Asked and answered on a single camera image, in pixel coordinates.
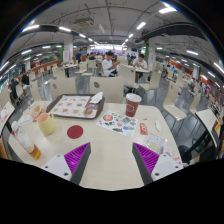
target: cup lid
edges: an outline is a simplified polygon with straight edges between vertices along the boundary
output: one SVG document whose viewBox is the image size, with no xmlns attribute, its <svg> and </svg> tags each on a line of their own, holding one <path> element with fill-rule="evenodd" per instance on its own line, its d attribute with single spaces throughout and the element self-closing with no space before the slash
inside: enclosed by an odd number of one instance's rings
<svg viewBox="0 0 224 224">
<path fill-rule="evenodd" d="M 126 98 L 132 102 L 136 102 L 136 103 L 139 103 L 142 101 L 142 98 L 136 94 L 133 94 L 133 93 L 129 93 L 126 95 Z"/>
</svg>

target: red cup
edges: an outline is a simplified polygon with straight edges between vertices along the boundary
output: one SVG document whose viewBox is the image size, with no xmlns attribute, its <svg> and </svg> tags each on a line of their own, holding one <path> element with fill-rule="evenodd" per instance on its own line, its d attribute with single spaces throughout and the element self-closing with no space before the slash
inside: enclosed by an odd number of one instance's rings
<svg viewBox="0 0 224 224">
<path fill-rule="evenodd" d="M 129 93 L 126 95 L 126 115 L 134 117 L 142 98 L 136 94 Z"/>
</svg>

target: red coaster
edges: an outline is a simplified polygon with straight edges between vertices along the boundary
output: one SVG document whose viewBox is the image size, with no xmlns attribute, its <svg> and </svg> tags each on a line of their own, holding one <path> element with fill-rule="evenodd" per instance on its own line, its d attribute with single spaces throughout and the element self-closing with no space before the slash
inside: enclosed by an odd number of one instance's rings
<svg viewBox="0 0 224 224">
<path fill-rule="evenodd" d="M 81 137 L 82 134 L 83 134 L 83 128 L 79 125 L 74 125 L 70 127 L 67 131 L 68 137 L 73 139 Z"/>
</svg>

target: drink cup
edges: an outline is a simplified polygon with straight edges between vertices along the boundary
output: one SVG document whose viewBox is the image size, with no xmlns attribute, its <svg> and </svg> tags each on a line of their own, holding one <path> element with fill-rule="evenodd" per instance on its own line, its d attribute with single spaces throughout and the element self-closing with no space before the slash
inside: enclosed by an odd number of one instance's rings
<svg viewBox="0 0 224 224">
<path fill-rule="evenodd" d="M 37 118 L 38 126 L 44 135 L 50 135 L 55 129 L 54 115 L 43 113 Z"/>
<path fill-rule="evenodd" d="M 142 98 L 136 94 L 129 93 L 126 95 L 126 115 L 134 117 Z"/>
</svg>

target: paper napkin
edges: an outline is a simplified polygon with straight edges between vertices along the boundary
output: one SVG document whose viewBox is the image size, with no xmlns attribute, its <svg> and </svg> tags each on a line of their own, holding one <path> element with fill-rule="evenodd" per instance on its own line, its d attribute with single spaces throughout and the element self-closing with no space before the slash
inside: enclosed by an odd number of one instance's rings
<svg viewBox="0 0 224 224">
<path fill-rule="evenodd" d="M 102 98 L 103 98 L 103 92 L 99 92 L 95 96 L 92 97 L 90 103 L 94 103 L 94 104 L 99 103 L 100 100 L 102 100 Z"/>
</svg>

